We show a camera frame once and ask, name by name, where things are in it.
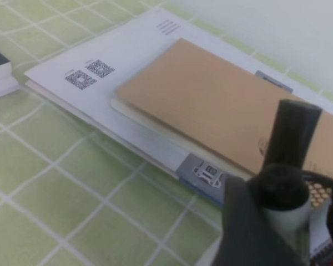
brown notebook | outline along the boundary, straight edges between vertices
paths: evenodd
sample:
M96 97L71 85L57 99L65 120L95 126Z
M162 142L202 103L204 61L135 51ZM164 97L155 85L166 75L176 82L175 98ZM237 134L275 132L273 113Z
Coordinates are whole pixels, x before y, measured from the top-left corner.
M299 99L182 39L116 94L251 173L260 170L279 100ZM326 112L305 168L333 177L333 116Z

barcode label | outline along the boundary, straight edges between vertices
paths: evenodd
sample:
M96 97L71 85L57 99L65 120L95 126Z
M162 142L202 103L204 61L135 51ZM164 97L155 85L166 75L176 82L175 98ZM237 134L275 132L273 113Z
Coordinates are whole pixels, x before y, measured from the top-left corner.
M95 75L99 76L100 78L104 78L111 72L115 71L114 68L112 68L109 65L106 65L104 62L102 62L100 60L96 60L96 61L92 62L91 64L86 66L86 68L88 70L90 70L92 73L94 73Z
M82 72L81 70L78 70L73 74L66 76L65 80L67 80L80 90L84 90L87 87L94 84L95 82L97 82L95 79L93 79L88 74Z

